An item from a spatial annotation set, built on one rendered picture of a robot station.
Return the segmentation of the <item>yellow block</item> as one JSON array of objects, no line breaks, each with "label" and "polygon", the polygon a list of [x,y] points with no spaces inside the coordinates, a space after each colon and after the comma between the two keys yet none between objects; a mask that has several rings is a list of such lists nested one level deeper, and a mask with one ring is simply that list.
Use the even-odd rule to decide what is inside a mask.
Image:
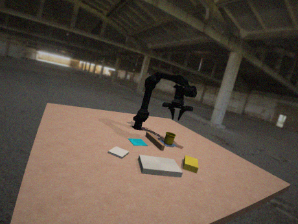
[{"label": "yellow block", "polygon": [[183,161],[183,169],[187,171],[192,171],[194,173],[198,172],[198,159],[185,156],[184,161]]}]

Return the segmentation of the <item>tan wooden flat bar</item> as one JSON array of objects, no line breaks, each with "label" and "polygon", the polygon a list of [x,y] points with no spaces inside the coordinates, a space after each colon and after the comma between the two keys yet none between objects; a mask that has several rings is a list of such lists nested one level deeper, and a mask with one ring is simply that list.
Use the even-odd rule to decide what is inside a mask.
[{"label": "tan wooden flat bar", "polygon": [[164,150],[165,145],[155,138],[150,132],[146,132],[145,137],[150,140],[159,150]]}]

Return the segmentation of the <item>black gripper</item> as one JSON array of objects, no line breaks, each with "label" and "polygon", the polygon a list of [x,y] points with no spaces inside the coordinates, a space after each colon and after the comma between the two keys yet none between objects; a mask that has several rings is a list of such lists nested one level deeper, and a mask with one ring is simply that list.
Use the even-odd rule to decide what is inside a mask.
[{"label": "black gripper", "polygon": [[[179,96],[179,95],[175,95],[174,99],[175,98],[178,98],[178,99],[183,99],[184,100],[184,96]],[[174,119],[174,112],[175,112],[175,107],[171,106],[171,103],[167,103],[167,102],[163,102],[163,107],[169,107],[169,110],[171,111],[171,114],[172,114],[172,120]],[[177,107],[177,108],[180,108],[181,110],[179,110],[179,117],[178,117],[178,121],[180,120],[182,114],[185,112],[185,111],[192,111],[193,110],[193,107],[191,106],[181,106],[181,107]]]}]

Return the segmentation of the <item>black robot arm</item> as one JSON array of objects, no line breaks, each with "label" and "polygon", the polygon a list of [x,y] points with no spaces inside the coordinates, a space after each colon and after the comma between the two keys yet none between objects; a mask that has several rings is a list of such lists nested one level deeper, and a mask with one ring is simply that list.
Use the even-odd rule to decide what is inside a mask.
[{"label": "black robot arm", "polygon": [[[133,117],[133,120],[135,121],[134,126],[132,128],[136,130],[142,130],[142,124],[143,122],[146,121],[146,119],[149,116],[148,112],[148,105],[150,101],[150,97],[152,94],[153,89],[155,88],[156,84],[160,81],[160,79],[167,79],[167,80],[172,80],[173,82],[177,83],[174,87],[176,88],[176,93],[175,95],[179,96],[188,96],[188,97],[196,97],[197,95],[197,90],[195,86],[189,86],[188,80],[186,77],[181,76],[181,75],[169,75],[169,74],[163,74],[163,73],[155,73],[150,75],[149,77],[146,78],[145,80],[145,93],[144,93],[144,98],[142,102],[142,106],[140,110],[138,110],[137,115]],[[180,84],[180,85],[178,85]],[[184,87],[183,87],[184,86]],[[171,106],[173,107],[179,107],[184,105],[184,100],[178,99],[177,97],[172,100]]]}]

